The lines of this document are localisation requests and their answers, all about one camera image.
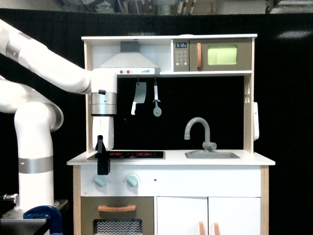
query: microwave window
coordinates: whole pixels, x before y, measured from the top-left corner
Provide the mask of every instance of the microwave window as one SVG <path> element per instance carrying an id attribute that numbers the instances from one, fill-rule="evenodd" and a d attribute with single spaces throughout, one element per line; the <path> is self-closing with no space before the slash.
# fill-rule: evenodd
<path id="1" fill-rule="evenodd" d="M 209 65 L 237 64 L 237 46 L 209 46 L 207 50 L 207 62 Z"/>

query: hanging utensil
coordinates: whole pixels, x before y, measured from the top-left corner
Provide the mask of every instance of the hanging utensil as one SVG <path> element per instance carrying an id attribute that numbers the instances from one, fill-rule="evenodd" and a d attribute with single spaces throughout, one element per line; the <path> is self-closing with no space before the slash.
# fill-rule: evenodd
<path id="1" fill-rule="evenodd" d="M 147 83 L 137 82 L 135 97 L 134 97 L 132 111 L 131 111 L 132 115 L 135 115 L 136 104 L 143 104 L 145 102 L 146 92 L 147 92 Z"/>
<path id="2" fill-rule="evenodd" d="M 156 107 L 153 109 L 153 114 L 156 116 L 156 117 L 159 117 L 161 116 L 162 114 L 162 110 L 158 107 L 157 103 L 158 102 L 161 102 L 159 99 L 158 99 L 158 95 L 157 95 L 157 79 L 155 81 L 155 85 L 154 85 L 154 90 L 155 90 L 155 99 L 153 102 L 156 103 Z"/>

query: microwave door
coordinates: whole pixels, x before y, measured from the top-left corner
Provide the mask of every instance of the microwave door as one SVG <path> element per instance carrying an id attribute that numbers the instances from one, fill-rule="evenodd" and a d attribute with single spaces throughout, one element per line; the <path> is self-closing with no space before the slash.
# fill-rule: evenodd
<path id="1" fill-rule="evenodd" d="M 189 40 L 190 71 L 248 71 L 251 56 L 249 38 Z"/>

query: stove knob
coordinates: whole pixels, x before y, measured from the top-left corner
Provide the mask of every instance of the stove knob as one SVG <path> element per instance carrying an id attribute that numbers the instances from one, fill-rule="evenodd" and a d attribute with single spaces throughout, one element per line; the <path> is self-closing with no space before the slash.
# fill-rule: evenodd
<path id="1" fill-rule="evenodd" d="M 108 178 L 105 175 L 96 175 L 93 180 L 102 187 L 107 183 Z"/>
<path id="2" fill-rule="evenodd" d="M 135 187 L 138 184 L 139 178 L 136 174 L 128 174 L 125 181 L 129 186 Z"/>

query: cleaver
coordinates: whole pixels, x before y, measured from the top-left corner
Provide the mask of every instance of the cleaver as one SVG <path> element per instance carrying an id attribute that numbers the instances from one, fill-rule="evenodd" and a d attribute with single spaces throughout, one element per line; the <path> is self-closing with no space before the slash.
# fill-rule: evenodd
<path id="1" fill-rule="evenodd" d="M 146 99 L 146 91 L 147 91 L 147 83 L 145 82 L 137 82 L 136 83 L 136 92 L 132 105 L 131 114 L 135 115 L 136 104 L 142 104 Z"/>

